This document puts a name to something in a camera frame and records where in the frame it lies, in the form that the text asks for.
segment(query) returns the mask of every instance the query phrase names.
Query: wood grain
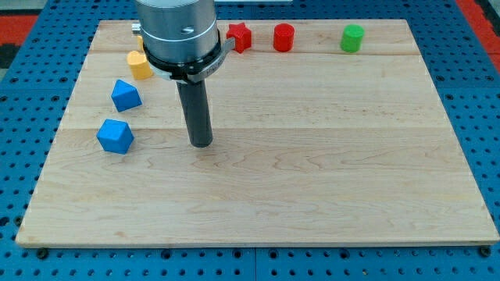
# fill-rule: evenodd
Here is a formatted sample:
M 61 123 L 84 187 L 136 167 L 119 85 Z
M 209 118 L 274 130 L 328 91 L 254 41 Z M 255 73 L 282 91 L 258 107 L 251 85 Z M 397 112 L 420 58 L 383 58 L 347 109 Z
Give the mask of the wood grain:
M 17 235 L 23 247 L 336 247 L 493 244 L 483 198 L 408 25 L 357 20 L 362 51 L 338 49 L 353 21 L 273 21 L 207 80 L 214 142 L 188 141 L 173 82 L 133 81 L 130 22 L 101 22 Z M 223 34 L 228 22 L 220 22 Z M 116 79 L 144 104 L 118 113 Z M 95 134 L 126 120 L 126 155 Z

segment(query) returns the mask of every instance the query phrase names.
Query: red star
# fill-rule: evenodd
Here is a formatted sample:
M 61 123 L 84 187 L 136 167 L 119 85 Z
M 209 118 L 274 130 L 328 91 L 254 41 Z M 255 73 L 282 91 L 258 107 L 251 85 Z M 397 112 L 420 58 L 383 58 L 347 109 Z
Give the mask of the red star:
M 236 39 L 236 47 L 234 50 L 240 54 L 247 48 L 252 46 L 252 31 L 249 30 L 244 23 L 230 24 L 226 38 L 234 37 Z

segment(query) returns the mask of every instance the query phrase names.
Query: green block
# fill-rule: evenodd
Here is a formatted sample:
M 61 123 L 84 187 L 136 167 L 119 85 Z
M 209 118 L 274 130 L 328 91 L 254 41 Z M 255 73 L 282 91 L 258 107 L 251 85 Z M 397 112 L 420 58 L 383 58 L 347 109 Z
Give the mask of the green block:
M 341 49 L 344 52 L 355 53 L 361 48 L 365 30 L 357 24 L 349 24 L 342 34 Z

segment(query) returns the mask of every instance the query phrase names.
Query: blue cube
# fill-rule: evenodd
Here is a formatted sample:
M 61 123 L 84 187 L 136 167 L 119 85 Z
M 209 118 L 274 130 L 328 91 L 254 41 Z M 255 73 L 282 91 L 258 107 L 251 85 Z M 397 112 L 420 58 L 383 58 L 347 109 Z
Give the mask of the blue cube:
M 111 94 L 118 112 L 142 105 L 141 97 L 136 87 L 122 80 L 117 80 Z
M 127 122 L 106 119 L 97 132 L 97 138 L 105 151 L 126 154 L 134 135 Z

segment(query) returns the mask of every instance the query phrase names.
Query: blue pegboard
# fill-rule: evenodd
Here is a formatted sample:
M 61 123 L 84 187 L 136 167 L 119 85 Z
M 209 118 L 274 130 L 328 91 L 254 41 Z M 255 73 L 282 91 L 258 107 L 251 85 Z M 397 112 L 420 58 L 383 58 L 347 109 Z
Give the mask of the blue pegboard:
M 452 0 L 218 5 L 220 19 L 407 19 L 497 227 L 500 78 Z M 51 0 L 0 83 L 0 279 L 500 279 L 500 247 L 27 250 L 17 223 L 99 20 L 131 0 Z

